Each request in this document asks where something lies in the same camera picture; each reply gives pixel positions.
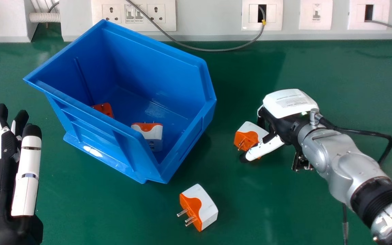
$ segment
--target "robotic arm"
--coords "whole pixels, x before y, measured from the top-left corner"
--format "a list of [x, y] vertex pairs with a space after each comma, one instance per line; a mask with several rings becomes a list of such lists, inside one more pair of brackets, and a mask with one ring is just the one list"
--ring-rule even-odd
[[8, 109], [0, 104], [0, 245], [36, 245], [43, 224], [34, 214], [42, 133], [27, 125], [20, 111], [9, 128]]
[[370, 228], [373, 241], [392, 245], [391, 179], [378, 162], [327, 121], [317, 103], [304, 92], [287, 89], [267, 95], [258, 110], [257, 125], [246, 122], [235, 134], [234, 143], [245, 151], [242, 162], [260, 158], [284, 144], [293, 145], [296, 155], [292, 169], [315, 169], [327, 180], [332, 196]]

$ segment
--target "metal bolt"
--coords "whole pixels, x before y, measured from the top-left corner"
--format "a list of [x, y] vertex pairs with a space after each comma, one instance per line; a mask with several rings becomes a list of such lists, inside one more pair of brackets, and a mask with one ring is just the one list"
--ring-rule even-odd
[[317, 115], [318, 113], [320, 113], [319, 109], [311, 109], [311, 112], [309, 114], [309, 123], [311, 124], [311, 126], [317, 126], [319, 124], [319, 121], [315, 117], [315, 115]]

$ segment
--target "blue storage container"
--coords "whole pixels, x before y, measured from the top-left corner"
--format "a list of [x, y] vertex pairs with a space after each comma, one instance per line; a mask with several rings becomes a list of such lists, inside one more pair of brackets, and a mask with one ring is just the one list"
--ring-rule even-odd
[[[64, 140], [132, 179], [167, 183], [213, 119], [204, 60], [106, 20], [24, 80], [45, 93]], [[110, 103], [114, 119], [92, 108]], [[132, 123], [163, 124], [151, 152]]]

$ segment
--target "green table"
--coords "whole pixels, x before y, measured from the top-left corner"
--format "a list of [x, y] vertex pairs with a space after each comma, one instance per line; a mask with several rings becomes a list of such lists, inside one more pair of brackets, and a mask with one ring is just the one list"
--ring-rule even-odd
[[[392, 135], [392, 40], [257, 42], [240, 51], [191, 51], [208, 63], [218, 104], [213, 122], [169, 184], [141, 185], [63, 141], [45, 96], [22, 78], [61, 50], [59, 26], [39, 26], [30, 44], [0, 44], [0, 102], [11, 120], [26, 109], [43, 131], [37, 215], [44, 245], [342, 244], [342, 207], [315, 172], [294, 173], [293, 147], [242, 164], [235, 131], [255, 121], [263, 97], [300, 88], [343, 127]], [[194, 43], [209, 48], [235, 43]], [[354, 136], [378, 158], [385, 140]], [[392, 177], [392, 152], [383, 166]], [[219, 208], [199, 233], [185, 227], [178, 195], [200, 183]], [[350, 244], [373, 244], [349, 212]]]

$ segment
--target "metal prong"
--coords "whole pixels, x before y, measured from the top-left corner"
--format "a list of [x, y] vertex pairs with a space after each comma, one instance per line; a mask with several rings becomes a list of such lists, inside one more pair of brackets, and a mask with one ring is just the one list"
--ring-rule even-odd
[[185, 222], [189, 222], [190, 220], [194, 219], [194, 216], [191, 216], [190, 218], [186, 219]]
[[196, 219], [193, 219], [193, 220], [191, 220], [190, 222], [186, 223], [186, 224], [185, 224], [185, 227], [191, 225], [195, 220], [196, 220]]
[[182, 210], [181, 212], [177, 213], [176, 216], [179, 217], [179, 216], [185, 214], [187, 211], [188, 211], [187, 209], [184, 209], [184, 210]]

